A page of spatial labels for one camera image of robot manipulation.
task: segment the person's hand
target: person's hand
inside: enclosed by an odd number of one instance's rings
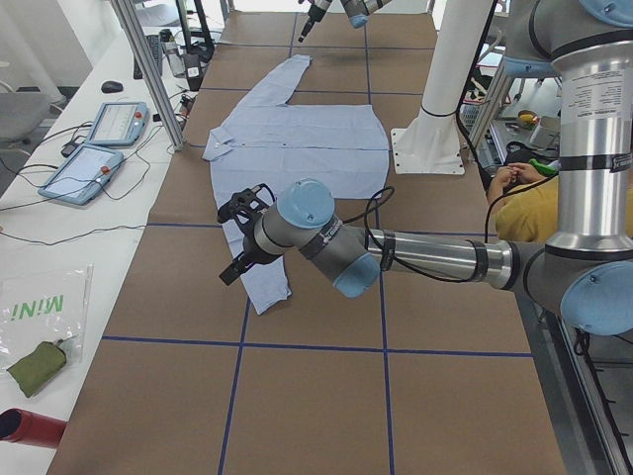
[[[517,171],[509,166],[502,166],[497,170],[493,182],[498,184],[501,188],[507,188],[510,183],[516,181]]]
[[[545,178],[529,163],[510,163],[508,168],[514,171],[516,179],[522,184],[536,183]]]

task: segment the yellow shirt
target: yellow shirt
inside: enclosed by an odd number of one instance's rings
[[[495,214],[499,239],[545,242],[558,227],[558,177],[508,196]],[[633,236],[633,189],[627,193],[626,234]]]

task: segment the clear plastic bag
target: clear plastic bag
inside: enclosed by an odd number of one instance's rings
[[[42,341],[62,340],[67,365],[81,360],[92,265],[0,281],[0,380]]]

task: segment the green object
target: green object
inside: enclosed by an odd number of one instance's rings
[[[544,165],[536,158],[530,158],[529,164],[536,168],[536,171],[538,171],[543,176],[553,176],[558,174],[558,170],[556,168]]]
[[[60,343],[61,340],[57,344],[43,341],[33,353],[7,369],[27,398],[36,394],[66,364],[66,353],[59,348]]]

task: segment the black computer mouse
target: black computer mouse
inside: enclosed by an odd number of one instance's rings
[[[117,81],[106,81],[101,85],[101,92],[111,94],[113,92],[123,91],[123,84]]]

